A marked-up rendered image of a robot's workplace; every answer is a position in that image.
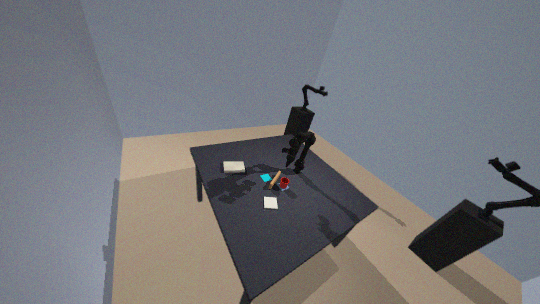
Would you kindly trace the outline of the light brown wooden plank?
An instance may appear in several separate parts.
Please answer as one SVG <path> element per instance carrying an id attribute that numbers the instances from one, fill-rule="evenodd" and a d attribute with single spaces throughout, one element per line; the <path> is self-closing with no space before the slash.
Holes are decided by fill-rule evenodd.
<path id="1" fill-rule="evenodd" d="M 275 182 L 277 181 L 277 179 L 279 178 L 281 174 L 281 171 L 279 171 L 276 176 L 274 177 L 274 179 L 271 181 L 270 185 L 269 185 L 269 189 L 271 190 L 271 188 L 273 187 L 273 185 L 275 184 Z"/>

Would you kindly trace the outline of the cream flat bar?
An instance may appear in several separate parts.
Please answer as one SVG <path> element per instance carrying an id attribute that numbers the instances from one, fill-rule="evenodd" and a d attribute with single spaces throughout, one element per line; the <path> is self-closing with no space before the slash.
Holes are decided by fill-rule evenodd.
<path id="1" fill-rule="evenodd" d="M 224 173 L 245 172 L 244 162 L 223 162 Z"/>

